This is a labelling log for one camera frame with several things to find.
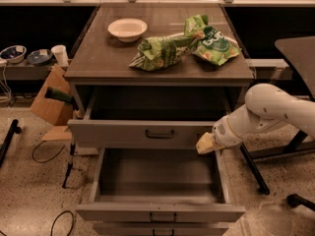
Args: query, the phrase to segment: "white bowl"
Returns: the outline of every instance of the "white bowl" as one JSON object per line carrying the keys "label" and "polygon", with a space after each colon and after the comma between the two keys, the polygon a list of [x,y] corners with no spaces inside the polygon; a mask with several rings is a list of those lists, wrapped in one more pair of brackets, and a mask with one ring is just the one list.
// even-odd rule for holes
{"label": "white bowl", "polygon": [[27,49],[22,45],[14,45],[0,52],[0,58],[9,63],[17,64],[24,60]]}
{"label": "white bowl", "polygon": [[136,41],[147,30],[147,24],[137,19],[122,19],[111,23],[108,31],[122,42]]}

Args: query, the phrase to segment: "table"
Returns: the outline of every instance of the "table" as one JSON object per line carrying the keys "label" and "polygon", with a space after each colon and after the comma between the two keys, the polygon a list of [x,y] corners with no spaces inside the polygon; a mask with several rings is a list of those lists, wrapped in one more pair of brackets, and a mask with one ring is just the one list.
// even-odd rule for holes
{"label": "table", "polygon": [[80,147],[101,148],[88,204],[77,206],[94,229],[112,235],[222,235],[244,207],[230,203],[221,153],[197,156],[195,144],[216,120],[242,103],[253,75],[242,55],[221,67],[187,53],[180,63],[147,72],[128,67],[141,39],[120,42],[107,27],[137,18],[142,39],[183,32],[207,14],[233,41],[219,4],[106,3],[99,8],[65,79],[82,120],[68,125]]}

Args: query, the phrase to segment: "chip bag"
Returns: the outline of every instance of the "chip bag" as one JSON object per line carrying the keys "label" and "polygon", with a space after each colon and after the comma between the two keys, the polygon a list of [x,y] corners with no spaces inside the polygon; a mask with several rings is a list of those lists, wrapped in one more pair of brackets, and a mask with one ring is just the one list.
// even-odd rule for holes
{"label": "chip bag", "polygon": [[240,49],[233,46],[217,29],[208,26],[208,17],[196,15],[185,21],[185,36],[195,37],[192,53],[214,65],[221,66],[228,59],[236,57]]}
{"label": "chip bag", "polygon": [[194,40],[181,35],[153,36],[142,40],[129,67],[154,71],[174,65]]}

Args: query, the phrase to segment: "black cable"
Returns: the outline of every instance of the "black cable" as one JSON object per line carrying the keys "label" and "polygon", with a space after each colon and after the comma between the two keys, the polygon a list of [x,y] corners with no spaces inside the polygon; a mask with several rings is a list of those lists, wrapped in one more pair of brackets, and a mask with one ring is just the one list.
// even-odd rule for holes
{"label": "black cable", "polygon": [[66,213],[70,213],[71,216],[72,216],[71,228],[70,228],[69,232],[67,233],[67,236],[69,236],[69,235],[71,234],[73,228],[75,227],[75,222],[76,222],[75,215],[74,215],[70,210],[64,210],[64,211],[62,211],[62,212],[55,218],[55,220],[53,221],[52,226],[51,226],[51,230],[50,230],[50,236],[52,236],[53,227],[54,227],[56,221],[58,220],[58,218],[59,218],[60,216],[62,216],[63,214],[66,214]]}
{"label": "black cable", "polygon": [[36,151],[42,144],[44,144],[45,142],[47,142],[47,141],[42,141],[39,145],[37,145],[37,146],[32,150],[31,158],[32,158],[35,162],[37,162],[37,163],[46,163],[46,162],[48,162],[48,161],[51,161],[52,159],[54,159],[55,157],[57,157],[57,155],[58,155],[59,153],[61,153],[62,149],[65,147],[65,146],[63,146],[54,156],[52,156],[52,157],[49,158],[48,160],[45,160],[45,161],[38,161],[37,159],[35,159],[34,153],[35,153],[35,151]]}

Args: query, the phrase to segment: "white cup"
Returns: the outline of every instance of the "white cup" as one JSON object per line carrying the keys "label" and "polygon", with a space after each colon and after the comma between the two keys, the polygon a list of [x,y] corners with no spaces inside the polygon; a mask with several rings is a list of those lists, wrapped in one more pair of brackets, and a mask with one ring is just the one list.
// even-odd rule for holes
{"label": "white cup", "polygon": [[56,60],[61,67],[69,67],[68,54],[66,51],[66,46],[59,44],[51,48],[51,52],[55,55]]}

